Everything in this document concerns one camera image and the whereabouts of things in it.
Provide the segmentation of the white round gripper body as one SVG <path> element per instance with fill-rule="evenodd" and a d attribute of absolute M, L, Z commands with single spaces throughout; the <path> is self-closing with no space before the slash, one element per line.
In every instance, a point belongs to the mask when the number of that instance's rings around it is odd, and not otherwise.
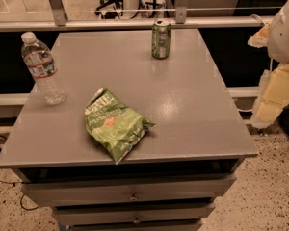
<path fill-rule="evenodd" d="M 267 48 L 270 58 L 289 64 L 289 0 L 271 22 Z"/>

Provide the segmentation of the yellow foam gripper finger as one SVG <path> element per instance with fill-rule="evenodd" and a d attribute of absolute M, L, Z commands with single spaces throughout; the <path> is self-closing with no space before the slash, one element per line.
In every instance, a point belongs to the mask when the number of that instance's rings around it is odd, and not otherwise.
<path fill-rule="evenodd" d="M 289 105 L 289 64 L 281 63 L 274 71 L 265 70 L 259 81 L 259 94 L 252 107 L 250 123 L 267 128 Z"/>
<path fill-rule="evenodd" d="M 248 45 L 255 48 L 266 47 L 269 37 L 270 24 L 265 24 L 258 32 L 251 36 Z"/>

